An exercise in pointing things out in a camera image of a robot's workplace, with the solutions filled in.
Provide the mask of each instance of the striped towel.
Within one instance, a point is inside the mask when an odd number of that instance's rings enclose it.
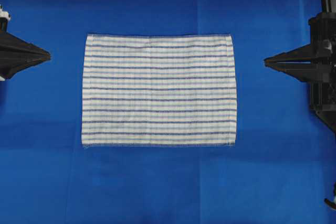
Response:
[[[84,146],[234,144],[236,120],[230,35],[88,35]]]

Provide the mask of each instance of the blue backdrop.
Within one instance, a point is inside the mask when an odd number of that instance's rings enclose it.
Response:
[[[320,0],[0,0],[52,61],[0,83],[0,223],[334,223],[334,134],[263,59],[309,42]],[[233,147],[81,146],[89,32],[231,33]]]

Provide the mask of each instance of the towel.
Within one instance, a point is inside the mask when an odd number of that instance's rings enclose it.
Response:
[[[235,62],[230,35],[89,34],[82,144],[234,144]]]

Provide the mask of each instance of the blue fabric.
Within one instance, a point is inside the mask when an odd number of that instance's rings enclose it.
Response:
[[[334,223],[334,135],[263,59],[309,42],[320,0],[1,0],[52,61],[0,83],[0,223]],[[87,33],[231,33],[234,147],[80,141]]]

